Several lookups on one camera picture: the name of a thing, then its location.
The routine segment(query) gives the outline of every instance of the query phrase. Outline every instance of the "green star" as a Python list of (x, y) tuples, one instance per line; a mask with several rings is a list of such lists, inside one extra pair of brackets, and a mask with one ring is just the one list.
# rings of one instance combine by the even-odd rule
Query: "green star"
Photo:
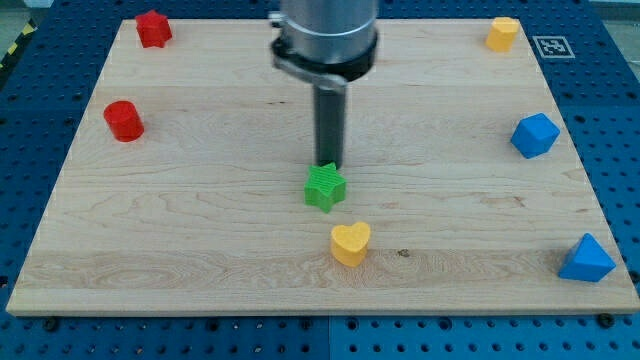
[(347, 180), (338, 173), (336, 164), (309, 167), (309, 180), (304, 185), (305, 204), (329, 213), (333, 204), (344, 200), (346, 194)]

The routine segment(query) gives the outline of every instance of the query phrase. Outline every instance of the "red cylinder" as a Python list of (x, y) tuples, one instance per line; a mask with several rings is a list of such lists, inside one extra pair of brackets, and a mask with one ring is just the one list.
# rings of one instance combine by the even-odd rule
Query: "red cylinder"
[(104, 109), (104, 119), (118, 141), (133, 141), (142, 135), (144, 126), (130, 101), (116, 101)]

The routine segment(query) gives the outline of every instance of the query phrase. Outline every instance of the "blue pegboard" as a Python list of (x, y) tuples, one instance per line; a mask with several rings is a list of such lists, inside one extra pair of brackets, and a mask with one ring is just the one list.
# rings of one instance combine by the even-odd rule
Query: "blue pegboard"
[[(270, 0), (57, 0), (0, 93), (0, 304), (6, 306), (120, 21), (266, 18)], [(382, 0), (381, 18), (519, 18), (630, 270), (640, 270), (640, 86), (581, 0)], [(573, 57), (548, 57), (553, 37)], [(0, 359), (640, 358), (640, 316), (15, 319)], [(44, 327), (58, 324), (54, 331)]]

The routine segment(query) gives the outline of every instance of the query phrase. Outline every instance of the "black cylinder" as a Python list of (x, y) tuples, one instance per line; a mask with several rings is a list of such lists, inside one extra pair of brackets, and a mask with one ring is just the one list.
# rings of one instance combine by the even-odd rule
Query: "black cylinder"
[(342, 166), (346, 93), (313, 86), (316, 164)]

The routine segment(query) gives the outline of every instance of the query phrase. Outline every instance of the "blue block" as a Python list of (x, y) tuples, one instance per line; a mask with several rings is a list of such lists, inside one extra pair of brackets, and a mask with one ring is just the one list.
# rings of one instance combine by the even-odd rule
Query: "blue block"
[(547, 115), (540, 113), (520, 120), (511, 143), (520, 150), (522, 156), (530, 159), (549, 151), (558, 135), (560, 129), (556, 124)]
[(563, 279), (598, 282), (615, 267), (609, 254), (593, 235), (587, 233), (569, 250), (558, 276)]

